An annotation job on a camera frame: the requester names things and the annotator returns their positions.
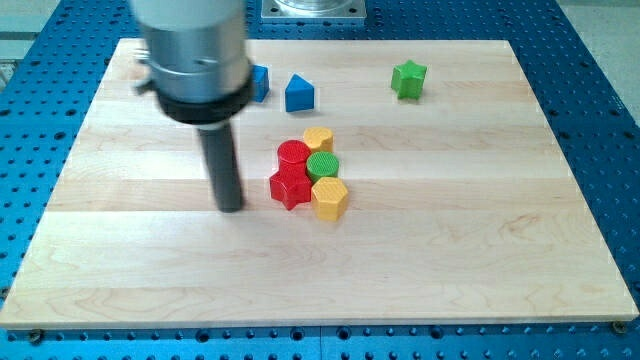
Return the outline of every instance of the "yellow hexagonal block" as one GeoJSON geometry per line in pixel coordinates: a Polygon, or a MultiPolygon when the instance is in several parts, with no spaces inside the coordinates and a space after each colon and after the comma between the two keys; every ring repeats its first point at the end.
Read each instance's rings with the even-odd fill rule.
{"type": "Polygon", "coordinates": [[[302,140],[311,149],[312,154],[318,151],[333,152],[333,131],[329,128],[307,128],[302,134],[302,140]]]}
{"type": "Polygon", "coordinates": [[[349,191],[338,178],[323,177],[311,188],[311,206],[319,219],[338,221],[348,203],[349,191]]]}

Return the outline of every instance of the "blue pegboard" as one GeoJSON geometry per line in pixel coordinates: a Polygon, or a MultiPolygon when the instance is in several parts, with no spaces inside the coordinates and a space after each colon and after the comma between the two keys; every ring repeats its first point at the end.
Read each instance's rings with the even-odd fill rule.
{"type": "MultiPolygon", "coordinates": [[[[640,300],[640,131],[555,2],[368,0],[364,26],[262,24],[260,10],[259,2],[247,1],[252,38],[509,40],[634,299],[640,300]]],[[[118,39],[136,36],[125,0],[62,0],[0,95],[3,293],[118,39]]],[[[207,329],[204,337],[188,329],[76,330],[48,332],[41,342],[34,334],[0,330],[0,359],[639,357],[640,322],[615,325],[306,327],[302,339],[292,336],[292,327],[207,329]]]]}

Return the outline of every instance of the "wooden tabletop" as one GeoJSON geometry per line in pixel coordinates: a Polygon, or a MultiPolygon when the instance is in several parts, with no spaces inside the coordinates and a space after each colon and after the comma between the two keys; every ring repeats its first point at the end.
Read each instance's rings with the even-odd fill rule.
{"type": "Polygon", "coordinates": [[[192,128],[135,96],[122,40],[0,313],[28,328],[630,320],[638,310],[507,42],[249,41],[271,92],[233,120],[246,210],[192,128]],[[397,100],[395,65],[429,66],[397,100]],[[284,112],[288,80],[316,109],[284,112]],[[276,148],[334,133],[337,223],[270,199],[276,148]]]}

